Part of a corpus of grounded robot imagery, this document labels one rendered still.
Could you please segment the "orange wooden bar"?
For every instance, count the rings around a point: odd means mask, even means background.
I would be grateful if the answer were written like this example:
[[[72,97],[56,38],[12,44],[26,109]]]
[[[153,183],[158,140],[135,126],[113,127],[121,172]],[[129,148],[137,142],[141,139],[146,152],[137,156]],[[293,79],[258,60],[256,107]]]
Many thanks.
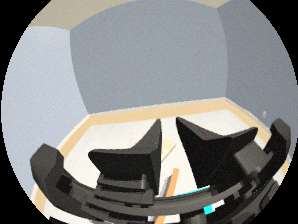
[[[174,196],[174,189],[176,189],[177,185],[177,179],[178,179],[178,173],[180,173],[180,169],[173,169],[173,176],[172,179],[170,179],[170,185],[168,189],[168,194],[166,196]],[[164,222],[166,216],[158,216],[156,220],[156,224],[162,224]]]

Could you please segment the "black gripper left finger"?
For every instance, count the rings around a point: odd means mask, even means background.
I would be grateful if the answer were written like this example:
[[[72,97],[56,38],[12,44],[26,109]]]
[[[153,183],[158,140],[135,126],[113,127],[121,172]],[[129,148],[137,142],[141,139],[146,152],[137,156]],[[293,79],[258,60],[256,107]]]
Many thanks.
[[[160,194],[162,152],[162,124],[156,119],[145,135],[125,149],[92,149],[89,160],[98,171],[137,173],[148,176],[148,183],[154,194]]]

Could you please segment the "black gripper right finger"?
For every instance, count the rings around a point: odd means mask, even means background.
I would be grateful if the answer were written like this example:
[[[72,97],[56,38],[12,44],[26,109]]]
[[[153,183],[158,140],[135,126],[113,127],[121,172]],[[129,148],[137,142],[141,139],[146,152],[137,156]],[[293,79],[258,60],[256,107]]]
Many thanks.
[[[250,127],[246,131],[242,129],[241,132],[221,136],[180,116],[176,117],[176,128],[192,168],[197,189],[209,185],[208,181],[221,167],[229,152],[254,140],[258,133],[258,128]]]

